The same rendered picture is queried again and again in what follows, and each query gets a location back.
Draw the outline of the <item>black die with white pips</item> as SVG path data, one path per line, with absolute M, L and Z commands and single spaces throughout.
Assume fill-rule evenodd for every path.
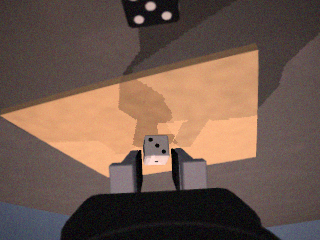
M 174 23 L 180 19 L 178 0 L 121 0 L 131 28 Z

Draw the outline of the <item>orange flat mat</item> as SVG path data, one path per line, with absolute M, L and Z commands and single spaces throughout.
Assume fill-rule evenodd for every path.
M 98 82 L 5 109 L 0 116 L 109 178 L 142 151 L 144 174 L 172 170 L 171 148 L 207 165 L 256 157 L 256 43 Z M 143 164 L 146 135 L 167 135 L 166 165 Z

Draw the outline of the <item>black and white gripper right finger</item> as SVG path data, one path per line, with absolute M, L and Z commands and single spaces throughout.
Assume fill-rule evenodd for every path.
M 182 148 L 171 148 L 172 179 L 176 190 L 206 189 L 207 161 L 192 158 Z

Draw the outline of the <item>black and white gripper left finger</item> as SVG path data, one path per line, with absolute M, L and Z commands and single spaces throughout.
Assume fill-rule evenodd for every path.
M 141 192 L 142 151 L 131 150 L 122 162 L 109 165 L 110 194 Z

